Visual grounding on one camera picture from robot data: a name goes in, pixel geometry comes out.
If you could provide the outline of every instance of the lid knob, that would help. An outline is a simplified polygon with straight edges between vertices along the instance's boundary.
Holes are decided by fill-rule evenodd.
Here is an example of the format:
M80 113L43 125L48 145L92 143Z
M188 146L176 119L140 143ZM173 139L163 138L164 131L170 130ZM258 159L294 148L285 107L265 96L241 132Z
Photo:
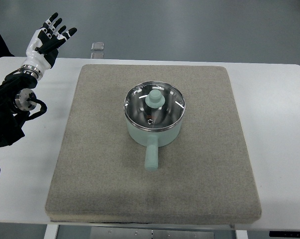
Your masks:
M148 107L157 109L164 105L165 98L159 90L151 90L148 96L145 98L145 103Z

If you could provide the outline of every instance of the gray felt pad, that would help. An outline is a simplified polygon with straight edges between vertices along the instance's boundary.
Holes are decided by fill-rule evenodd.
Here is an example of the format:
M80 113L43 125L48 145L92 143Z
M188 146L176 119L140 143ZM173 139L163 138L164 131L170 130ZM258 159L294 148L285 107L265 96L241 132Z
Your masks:
M163 81L186 100L180 134L144 169L146 148L128 134L127 92ZM47 215L53 221L215 225L260 218L246 143L227 71L215 66L82 68Z

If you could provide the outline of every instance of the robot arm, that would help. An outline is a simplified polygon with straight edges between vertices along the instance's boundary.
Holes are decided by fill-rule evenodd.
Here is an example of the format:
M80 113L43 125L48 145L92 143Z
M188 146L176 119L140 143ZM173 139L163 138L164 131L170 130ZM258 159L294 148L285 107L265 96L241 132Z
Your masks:
M57 16L57 13L53 14L35 31L26 50L26 60L19 69L8 74L0 85L0 147L12 145L24 137L21 130L23 124L47 110L31 89L36 87L44 72L53 67L58 48L77 31L71 28L63 32L65 26L56 30L62 21L61 18L55 21ZM30 115L37 104L41 106L40 110Z

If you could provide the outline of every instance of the pot lid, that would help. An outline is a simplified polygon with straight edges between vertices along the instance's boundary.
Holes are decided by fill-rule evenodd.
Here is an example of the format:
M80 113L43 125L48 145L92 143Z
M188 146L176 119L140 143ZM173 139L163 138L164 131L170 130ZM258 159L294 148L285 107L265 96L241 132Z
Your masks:
M139 129L165 131L181 121L185 100L174 86L149 81L129 91L124 100L124 111L130 123Z

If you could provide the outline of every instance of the mint green saucepan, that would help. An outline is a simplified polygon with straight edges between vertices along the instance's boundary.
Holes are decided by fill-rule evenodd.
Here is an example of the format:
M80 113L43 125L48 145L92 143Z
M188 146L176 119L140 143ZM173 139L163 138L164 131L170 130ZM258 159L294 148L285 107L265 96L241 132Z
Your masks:
M127 94L124 112L128 132L136 142L146 146L146 170L157 170L158 147L171 143L178 136L184 111L181 92L167 83L144 82Z

